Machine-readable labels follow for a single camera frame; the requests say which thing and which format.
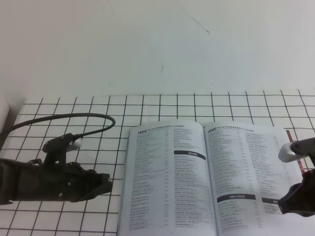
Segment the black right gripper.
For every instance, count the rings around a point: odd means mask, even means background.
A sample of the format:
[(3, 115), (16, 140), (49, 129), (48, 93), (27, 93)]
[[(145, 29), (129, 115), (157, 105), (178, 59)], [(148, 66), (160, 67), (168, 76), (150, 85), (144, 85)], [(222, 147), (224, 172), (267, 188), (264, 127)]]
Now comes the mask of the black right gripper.
[(315, 170), (303, 173), (302, 177), (301, 183), (291, 186), (288, 193), (278, 200), (282, 214), (315, 215)]

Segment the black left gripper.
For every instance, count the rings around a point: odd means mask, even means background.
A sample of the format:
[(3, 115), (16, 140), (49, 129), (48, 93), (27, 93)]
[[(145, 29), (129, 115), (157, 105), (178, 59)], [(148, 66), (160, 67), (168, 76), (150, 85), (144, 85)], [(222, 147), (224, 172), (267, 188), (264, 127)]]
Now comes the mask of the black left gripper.
[(84, 170), (78, 163), (44, 167), (40, 163), (0, 160), (0, 204), (13, 201), (79, 202), (110, 193), (109, 174)]

